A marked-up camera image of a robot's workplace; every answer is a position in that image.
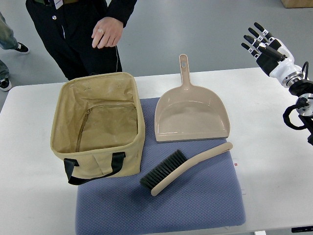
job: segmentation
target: robot finger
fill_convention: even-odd
[[[268,32],[266,29],[264,29],[260,24],[258,24],[257,22],[254,23],[254,26],[260,30],[262,32],[262,34],[266,37],[266,39],[269,41],[269,43],[271,43],[272,41],[275,40],[275,38],[273,37],[273,35]]]
[[[265,40],[261,35],[259,35],[253,28],[248,28],[249,32],[256,37],[256,39],[261,42],[261,43],[265,43],[268,44],[268,41]]]
[[[259,58],[260,54],[253,48],[249,47],[247,44],[245,43],[241,43],[241,45],[243,46],[243,48],[247,49],[247,51],[255,58]]]
[[[252,46],[254,46],[257,49],[257,51],[259,51],[258,47],[260,46],[261,43],[258,40],[249,35],[245,35],[244,39],[246,39]]]

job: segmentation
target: canvas storage basket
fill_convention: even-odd
[[[51,149],[68,182],[137,174],[145,123],[134,77],[125,72],[76,78],[62,86]]]

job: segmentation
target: pocket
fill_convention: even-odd
[[[137,109],[133,103],[94,106],[84,116],[76,152],[125,146],[137,134]]]

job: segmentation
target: blue mat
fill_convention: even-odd
[[[242,225],[245,210],[228,152],[186,171],[158,196],[140,185],[151,169],[180,149],[187,158],[226,140],[157,143],[154,112],[158,98],[143,99],[146,123],[141,172],[93,180],[78,187],[77,235],[141,235]]]

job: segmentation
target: human hand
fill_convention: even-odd
[[[98,21],[92,33],[92,47],[114,47],[120,40],[123,32],[123,23],[112,17],[105,17]]]

